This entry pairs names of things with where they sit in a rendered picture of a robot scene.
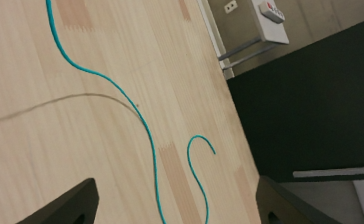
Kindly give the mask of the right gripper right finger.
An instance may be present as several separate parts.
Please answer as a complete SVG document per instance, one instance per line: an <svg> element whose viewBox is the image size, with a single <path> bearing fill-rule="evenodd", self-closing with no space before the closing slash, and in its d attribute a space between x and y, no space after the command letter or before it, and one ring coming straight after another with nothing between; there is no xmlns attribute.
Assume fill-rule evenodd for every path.
<svg viewBox="0 0 364 224"><path fill-rule="evenodd" d="M260 176L255 200L261 224L342 224L267 176Z"/></svg>

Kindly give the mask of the teal cable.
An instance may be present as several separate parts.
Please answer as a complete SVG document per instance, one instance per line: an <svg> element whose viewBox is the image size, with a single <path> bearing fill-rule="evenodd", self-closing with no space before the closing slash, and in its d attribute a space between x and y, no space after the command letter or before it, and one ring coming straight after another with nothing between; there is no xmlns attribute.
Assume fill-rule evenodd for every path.
<svg viewBox="0 0 364 224"><path fill-rule="evenodd" d="M89 70L89 69L86 69L86 68L83 68L83 67L81 67L81 66L79 66L79 65L77 65L77 64L75 64L68 56L67 56L67 54L65 53L65 51L64 51L64 49L63 49L63 47L62 47L62 45L61 45L61 43L60 43L60 41L59 41L59 38L58 38L58 35L57 35L57 32L56 32L56 28L55 28L55 23L54 23L54 18L53 18L53 13L52 13L52 6L51 6L51 0L45 0L45 2L46 2L46 9L47 9L47 15L48 15L48 20L49 20L49 25L50 25L50 28L51 28L51 32L52 32L52 35L53 35L53 38L54 38L54 41L55 41L55 43L56 43L56 45L57 45L57 48L59 49L59 51L60 51L60 53L61 53L61 55L64 57L64 59L69 63L69 64L71 64L73 67L75 67L75 68L77 68L77 69L79 69L79 70L82 70L82 71L84 71L84 72L88 72L88 73L92 73L92 74L95 74L95 75L99 75L99 76L101 76L101 77L103 77L103 78L105 78L105 79L107 79L108 81L110 81L113 85L115 85L121 92L122 92L122 94L128 99L128 101L132 104L132 106L135 108L135 110L137 111L137 113L139 114L139 116L140 116L140 118L142 119L142 121L143 121L143 123L144 123L144 125L145 125L145 127L146 127L146 129L147 129L147 131L148 131L148 134L149 134L149 137L150 137L150 140L151 140L151 144L152 144L152 149L153 149L153 156L154 156L154 167L155 167L155 183L156 183L156 194L157 194L157 201L158 201L158 206L159 206L159 211L160 211L160 214L161 214L161 217L162 217L162 220L163 220L163 223L164 224L166 224L166 222L165 222L165 219L164 219L164 216L163 216L163 213L162 213L162 210L161 210L161 205L160 205L160 200L159 200L159 192L158 192L158 181L157 181L157 166L156 166L156 155L155 155L155 148L154 148L154 143L153 143L153 139L152 139L152 136L151 136L151 133L150 133L150 131L149 131L149 128L148 128L148 126L147 126L147 124L146 124L146 122L145 122L145 120L143 119L143 117L142 117L142 115L140 114L140 112L138 111L138 109L136 108L136 106L133 104L133 102L130 100L130 98L125 94L125 92L114 82L114 81L112 81L110 78L108 78L107 76L105 76L105 75L103 75L103 74L101 74L101 73L98 73L98 72L96 72L96 71L92 71L92 70ZM190 164L190 167L191 167L191 170L192 170L192 172L193 172L193 174L194 174L194 176L195 176L195 178L196 178L196 180L197 180L197 182L198 182L198 184L200 185L200 187L201 187L201 190L202 190L202 192L203 192L203 194L204 194L204 197L205 197L205 201L206 201L206 206L207 206L207 218L206 218L206 223L205 224L207 224L208 223L208 217L209 217L209 209L208 209L208 202L207 202L207 198L206 198L206 195L205 195L205 192L204 192L204 190L203 190L203 188L202 188L202 186L201 186L201 184L200 184L200 182L199 182L199 180L198 180L198 178L197 178L197 176L196 176L196 174L195 174L195 172L194 172L194 170L193 170L193 168L192 168L192 165L191 165L191 161L190 161L190 156L189 156L189 148L190 148L190 144L191 144L191 142L192 142L192 140L195 138L195 137L202 137L202 138L204 138L208 143L209 143L209 145L211 146L211 148L212 148L212 150L213 150L213 152L214 152L214 154L216 154L216 152L215 152L215 150L214 150L214 148L212 147L212 145L211 145L211 143L205 138L205 137L203 137L203 136L201 136L201 135L196 135L196 136L194 136L191 140L190 140L190 142L189 142L189 144L188 144L188 151L187 151L187 154L188 154L188 161L189 161L189 164Z"/></svg>

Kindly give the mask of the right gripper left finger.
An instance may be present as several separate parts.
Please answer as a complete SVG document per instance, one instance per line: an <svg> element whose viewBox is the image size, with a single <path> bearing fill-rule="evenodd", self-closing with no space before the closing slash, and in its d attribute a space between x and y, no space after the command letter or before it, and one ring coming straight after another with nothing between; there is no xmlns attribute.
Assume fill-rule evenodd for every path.
<svg viewBox="0 0 364 224"><path fill-rule="evenodd" d="M86 178L15 224L94 224L98 204L95 178Z"/></svg>

